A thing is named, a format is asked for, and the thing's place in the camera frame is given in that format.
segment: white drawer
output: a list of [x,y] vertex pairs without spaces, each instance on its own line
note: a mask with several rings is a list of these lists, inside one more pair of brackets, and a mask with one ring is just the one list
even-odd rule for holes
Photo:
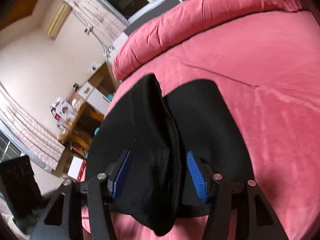
[[87,102],[102,114],[107,112],[110,105],[110,100],[97,89],[92,91]]
[[84,99],[87,100],[88,97],[91,95],[91,93],[95,90],[93,85],[86,82],[80,89],[77,91],[77,93]]

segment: metal screw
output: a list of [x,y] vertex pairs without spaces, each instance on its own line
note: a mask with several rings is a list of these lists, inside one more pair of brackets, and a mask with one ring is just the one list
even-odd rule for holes
[[251,187],[254,187],[255,185],[257,185],[257,183],[254,180],[250,179],[248,181],[248,185],[251,186]]
[[64,181],[63,181],[63,185],[65,185],[65,186],[69,186],[70,184],[71,184],[71,179],[65,179]]
[[213,178],[216,179],[216,180],[220,180],[220,179],[222,179],[222,175],[219,174],[219,173],[215,173],[215,174],[213,175]]
[[99,173],[98,176],[97,176],[97,178],[98,178],[98,179],[105,179],[106,176],[107,176],[107,175],[106,175],[105,173]]

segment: black cloth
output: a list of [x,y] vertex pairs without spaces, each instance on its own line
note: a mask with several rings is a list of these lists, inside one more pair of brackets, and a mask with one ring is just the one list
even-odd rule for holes
[[176,217],[209,213],[186,171],[189,150],[233,181],[253,179],[242,136],[209,80],[192,81],[162,98],[155,76],[143,77],[101,124],[89,150],[86,180],[104,172],[124,149],[132,151],[132,167],[110,210],[132,215],[158,236],[171,230]]

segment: curtain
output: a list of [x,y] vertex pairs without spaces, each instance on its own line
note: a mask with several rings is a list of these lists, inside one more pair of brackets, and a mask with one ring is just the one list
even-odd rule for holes
[[1,84],[0,119],[31,153],[51,169],[57,167],[65,147],[28,115]]
[[126,26],[97,0],[64,0],[73,12],[93,26],[94,33],[109,46],[120,36]]

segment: bed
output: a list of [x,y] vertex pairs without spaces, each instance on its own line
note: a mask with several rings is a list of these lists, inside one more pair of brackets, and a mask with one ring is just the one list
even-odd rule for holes
[[[320,27],[300,0],[187,0],[121,47],[113,73],[123,82],[106,116],[149,73],[163,97],[193,80],[214,81],[289,239],[309,240],[320,211],[319,51]],[[132,217],[112,216],[118,239],[157,239]],[[206,219],[177,219],[162,239],[201,239]]]

